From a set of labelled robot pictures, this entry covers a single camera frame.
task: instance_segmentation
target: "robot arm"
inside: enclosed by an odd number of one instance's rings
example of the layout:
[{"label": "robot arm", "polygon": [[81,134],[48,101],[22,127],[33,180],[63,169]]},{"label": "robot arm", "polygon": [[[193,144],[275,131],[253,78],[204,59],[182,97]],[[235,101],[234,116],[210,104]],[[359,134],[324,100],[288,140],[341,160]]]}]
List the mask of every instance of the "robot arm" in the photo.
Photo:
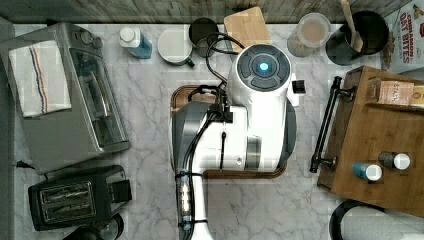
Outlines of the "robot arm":
[{"label": "robot arm", "polygon": [[[223,105],[190,102],[172,117],[180,240],[213,239],[206,218],[204,171],[274,172],[282,159],[287,161],[286,108],[299,105],[295,79],[284,53],[271,45],[253,45],[238,55],[228,77],[232,106],[226,96]],[[216,90],[219,95],[222,89]]]}]

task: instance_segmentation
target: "cutting board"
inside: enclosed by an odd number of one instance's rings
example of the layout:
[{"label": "cutting board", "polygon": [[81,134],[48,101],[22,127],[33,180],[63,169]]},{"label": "cutting board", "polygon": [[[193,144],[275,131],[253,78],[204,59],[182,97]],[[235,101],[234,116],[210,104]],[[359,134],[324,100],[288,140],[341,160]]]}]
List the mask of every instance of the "cutting board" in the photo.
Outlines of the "cutting board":
[{"label": "cutting board", "polygon": [[[357,86],[354,102],[339,101],[328,140],[326,158],[337,157],[334,172],[322,166],[318,185],[345,198],[424,216],[424,114],[366,105],[367,83],[373,78],[413,79],[364,66],[349,72],[344,88]],[[406,170],[391,169],[378,162],[382,151],[404,152],[411,160]],[[373,182],[355,176],[357,162],[377,164],[383,169]]]},{"label": "cutting board", "polygon": [[[224,26],[227,34],[245,47],[258,43],[270,43],[269,32],[259,7],[249,8],[225,17]],[[241,52],[241,48],[237,44],[231,42],[231,46],[233,51]]]}]

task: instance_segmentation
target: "food package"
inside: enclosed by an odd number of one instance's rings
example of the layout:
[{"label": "food package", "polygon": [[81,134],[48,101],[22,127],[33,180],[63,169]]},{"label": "food package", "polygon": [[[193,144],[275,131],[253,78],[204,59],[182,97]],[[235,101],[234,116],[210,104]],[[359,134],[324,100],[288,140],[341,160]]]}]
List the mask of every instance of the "food package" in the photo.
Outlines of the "food package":
[{"label": "food package", "polygon": [[413,0],[385,18],[390,34],[381,54],[383,70],[401,73],[424,65],[424,1]]},{"label": "food package", "polygon": [[404,81],[368,81],[367,103],[408,106],[413,95],[414,84]]}]

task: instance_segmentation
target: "kitchen counter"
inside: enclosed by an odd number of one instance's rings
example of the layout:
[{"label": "kitchen counter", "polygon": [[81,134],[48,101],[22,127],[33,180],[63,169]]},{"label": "kitchen counter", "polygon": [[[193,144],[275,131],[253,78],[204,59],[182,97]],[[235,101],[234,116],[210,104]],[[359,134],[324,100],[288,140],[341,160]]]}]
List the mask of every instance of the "kitchen counter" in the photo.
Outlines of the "kitchen counter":
[{"label": "kitchen counter", "polygon": [[[160,33],[176,25],[135,25],[153,44],[152,58],[138,60],[119,46],[123,25],[80,25],[104,40],[103,55],[131,148],[86,164],[120,164],[132,184],[134,200],[122,210],[125,230],[120,239],[176,239],[174,174],[168,151],[168,122],[172,93],[188,84],[218,84],[205,61],[193,52],[196,67],[166,64],[156,49]],[[42,25],[15,25],[16,35]],[[286,39],[295,25],[268,25],[272,44],[288,54],[306,95],[296,108],[295,151],[282,176],[267,180],[207,180],[209,227],[215,239],[328,240],[328,222],[343,201],[317,188],[318,174],[308,172],[334,76],[360,65],[380,67],[379,56],[367,56],[353,66],[337,66],[324,47],[306,58],[293,57]],[[211,66],[227,76],[231,60],[215,54]],[[15,160],[31,163],[20,122],[15,119]],[[62,239],[74,228],[36,232],[29,211],[27,189],[42,180],[31,169],[14,172],[14,238]]]}]

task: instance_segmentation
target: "wooden spoon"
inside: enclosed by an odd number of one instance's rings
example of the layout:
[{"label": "wooden spoon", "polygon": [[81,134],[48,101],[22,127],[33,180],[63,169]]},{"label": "wooden spoon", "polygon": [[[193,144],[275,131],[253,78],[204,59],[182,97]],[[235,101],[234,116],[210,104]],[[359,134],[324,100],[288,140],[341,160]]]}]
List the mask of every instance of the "wooden spoon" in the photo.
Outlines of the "wooden spoon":
[{"label": "wooden spoon", "polygon": [[346,18],[346,22],[349,25],[350,31],[352,32],[352,37],[350,40],[350,46],[357,52],[361,52],[364,42],[362,41],[361,35],[355,29],[355,24],[353,23],[352,12],[350,10],[350,4],[348,0],[340,0],[342,4],[343,13]]}]

